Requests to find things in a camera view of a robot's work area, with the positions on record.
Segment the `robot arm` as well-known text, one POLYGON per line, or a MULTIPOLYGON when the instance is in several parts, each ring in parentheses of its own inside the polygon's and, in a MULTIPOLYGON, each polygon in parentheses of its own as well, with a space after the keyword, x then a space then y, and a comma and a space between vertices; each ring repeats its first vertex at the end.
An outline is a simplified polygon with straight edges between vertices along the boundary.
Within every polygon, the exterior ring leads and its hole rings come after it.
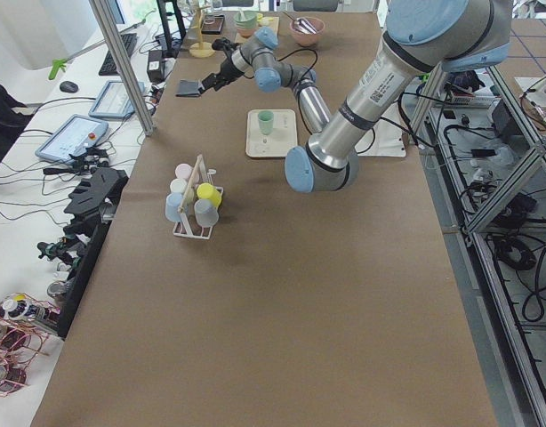
POLYGON ((226 58, 219 73, 208 75, 197 89, 220 90, 247 70, 265 93, 290 88, 312 134, 304 146, 289 150, 285 178, 298 192, 338 190, 357 177, 358 142, 415 77, 436 66, 462 72, 506 59, 511 15, 510 1, 391 2, 381 50, 335 113, 322 99, 314 71, 274 57, 278 39, 269 28, 243 44, 214 41, 212 48, 226 58))

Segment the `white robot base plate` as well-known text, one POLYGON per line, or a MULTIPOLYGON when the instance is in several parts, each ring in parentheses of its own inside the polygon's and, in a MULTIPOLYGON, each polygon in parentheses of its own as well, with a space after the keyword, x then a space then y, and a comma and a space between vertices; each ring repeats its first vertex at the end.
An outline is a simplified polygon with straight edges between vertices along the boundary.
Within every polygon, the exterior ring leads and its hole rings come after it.
POLYGON ((357 154, 364 157, 404 157, 403 131, 392 121, 397 122, 397 117, 384 117, 368 131, 355 146, 357 154))

